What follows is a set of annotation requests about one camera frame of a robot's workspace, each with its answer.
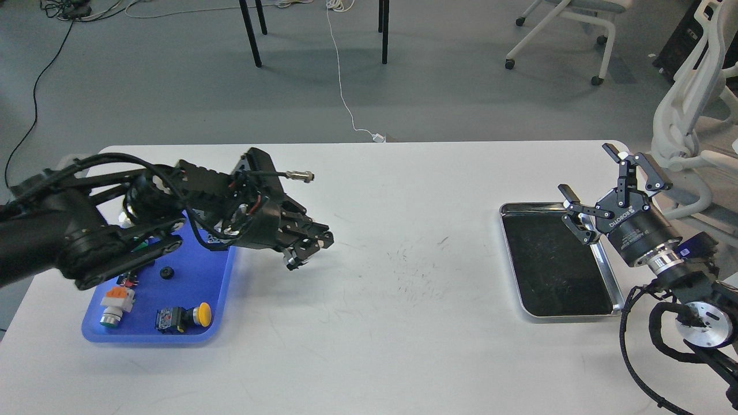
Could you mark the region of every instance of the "stainless steel tray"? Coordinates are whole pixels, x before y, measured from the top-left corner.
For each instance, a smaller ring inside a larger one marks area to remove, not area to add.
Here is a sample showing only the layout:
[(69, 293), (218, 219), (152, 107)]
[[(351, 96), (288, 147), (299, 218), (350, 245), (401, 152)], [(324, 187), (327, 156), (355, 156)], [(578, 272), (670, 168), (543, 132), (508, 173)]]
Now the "stainless steel tray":
[[(581, 245), (561, 222), (565, 211), (557, 202), (508, 203), (500, 208), (521, 307), (531, 317), (546, 320), (619, 315), (624, 299), (601, 242)], [(518, 258), (516, 264), (516, 255), (526, 257)]]

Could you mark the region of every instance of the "connector plug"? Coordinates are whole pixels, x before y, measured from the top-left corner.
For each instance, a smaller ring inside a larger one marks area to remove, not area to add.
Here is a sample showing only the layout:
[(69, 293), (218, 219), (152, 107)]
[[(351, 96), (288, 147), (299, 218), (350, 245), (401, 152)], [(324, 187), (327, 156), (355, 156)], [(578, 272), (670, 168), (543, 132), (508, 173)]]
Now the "connector plug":
[(287, 171), (285, 174), (287, 179), (300, 180), (305, 183), (315, 180), (315, 175), (310, 171)]

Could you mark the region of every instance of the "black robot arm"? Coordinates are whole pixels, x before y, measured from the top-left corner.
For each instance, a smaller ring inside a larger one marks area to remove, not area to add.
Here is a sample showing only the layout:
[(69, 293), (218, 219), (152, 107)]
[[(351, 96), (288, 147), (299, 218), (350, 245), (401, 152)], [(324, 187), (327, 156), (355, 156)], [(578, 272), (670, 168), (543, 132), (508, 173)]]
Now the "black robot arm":
[[(717, 242), (705, 233), (682, 242), (682, 237), (653, 204), (652, 197), (670, 189), (672, 183), (650, 155), (618, 153), (611, 144), (603, 148), (619, 164), (617, 186), (589, 207), (581, 204), (568, 185), (559, 185), (568, 202), (562, 220), (583, 244), (593, 244), (605, 235), (628, 266), (647, 265), (656, 276), (648, 286), (635, 287), (624, 307), (621, 347), (631, 375), (641, 389), (659, 401), (659, 406), (686, 413), (655, 395), (637, 378), (624, 349), (625, 324), (632, 304), (644, 293), (659, 299), (673, 298), (678, 302), (657, 303), (651, 312), (649, 333), (653, 344), (681, 362), (709, 365), (729, 384), (726, 396), (738, 409), (738, 364), (718, 350), (738, 339), (738, 290), (717, 279), (719, 270), (713, 260)], [(644, 190), (638, 189), (637, 167), (647, 175)], [(585, 216), (593, 218), (582, 221)], [(643, 292), (634, 295), (638, 289)], [(677, 329), (692, 353), (678, 352), (664, 343), (661, 337), (664, 312), (677, 315)]]
[[(132, 162), (143, 169), (77, 178), (95, 165)], [(62, 171), (45, 170), (13, 186), (15, 199), (0, 207), (0, 287), (58, 268), (88, 289), (176, 250), (174, 235), (189, 219), (209, 250), (271, 248), (296, 269), (330, 247), (328, 226), (287, 196), (280, 176), (310, 182), (310, 172), (277, 172), (271, 157), (251, 148), (230, 174), (184, 160), (152, 165), (127, 154), (98, 154)], [(98, 188), (107, 190), (93, 193)], [(108, 224), (98, 205), (123, 197), (128, 225)], [(197, 228), (205, 229), (205, 241)]]

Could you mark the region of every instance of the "white table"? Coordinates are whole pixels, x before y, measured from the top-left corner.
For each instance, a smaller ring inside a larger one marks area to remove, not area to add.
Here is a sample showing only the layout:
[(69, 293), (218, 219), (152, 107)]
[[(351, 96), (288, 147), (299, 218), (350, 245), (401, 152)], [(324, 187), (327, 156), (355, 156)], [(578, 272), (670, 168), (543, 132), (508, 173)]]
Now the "white table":
[[(531, 322), (504, 248), (502, 204), (561, 201), (562, 182), (592, 204), (614, 186), (600, 145), (257, 145), (278, 170), (316, 174), (284, 186), (334, 246), (294, 272), (279, 253), (240, 250), (220, 330), (197, 346), (89, 343), (92, 292), (45, 272), (0, 343), (0, 413), (665, 414), (624, 367), (619, 319)], [(228, 172), (248, 147), (106, 150)], [(609, 254), (624, 293), (652, 279)], [(731, 413), (717, 375), (651, 345), (651, 306), (631, 314), (639, 373), (689, 410)]]

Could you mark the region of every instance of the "black cable on floor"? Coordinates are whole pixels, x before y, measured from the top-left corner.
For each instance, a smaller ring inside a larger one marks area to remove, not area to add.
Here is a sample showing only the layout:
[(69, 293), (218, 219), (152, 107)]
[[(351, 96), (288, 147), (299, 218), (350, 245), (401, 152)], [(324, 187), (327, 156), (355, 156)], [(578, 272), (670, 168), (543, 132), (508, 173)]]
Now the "black cable on floor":
[(15, 148), (13, 151), (10, 152), (10, 156), (8, 156), (7, 161), (5, 162), (5, 172), (4, 172), (4, 178), (5, 178), (5, 187), (10, 188), (10, 183), (7, 181), (7, 169), (10, 167), (10, 159), (13, 158), (13, 155), (18, 150), (18, 148), (23, 144), (23, 141), (25, 141), (28, 138), (28, 135), (31, 134), (31, 131), (33, 131), (33, 128), (36, 127), (36, 123), (38, 122), (38, 102), (36, 101), (36, 88), (38, 87), (38, 81), (41, 79), (41, 76), (44, 74), (44, 72), (56, 61), (56, 58), (59, 57), (59, 54), (61, 53), (61, 50), (64, 48), (64, 44), (66, 43), (66, 39), (69, 37), (70, 32), (72, 31), (72, 26), (75, 25), (75, 22), (72, 21), (69, 23), (69, 29), (66, 31), (66, 35), (64, 36), (64, 40), (61, 42), (61, 46), (59, 46), (59, 50), (56, 52), (56, 55), (54, 55), (54, 58), (49, 62), (48, 65), (44, 68), (44, 70), (41, 71), (40, 74), (38, 74), (38, 77), (36, 78), (36, 82), (33, 84), (33, 124), (31, 124), (31, 128), (28, 129), (26, 132), (26, 135), (23, 136), (21, 141), (18, 141), (18, 144), (15, 145)]

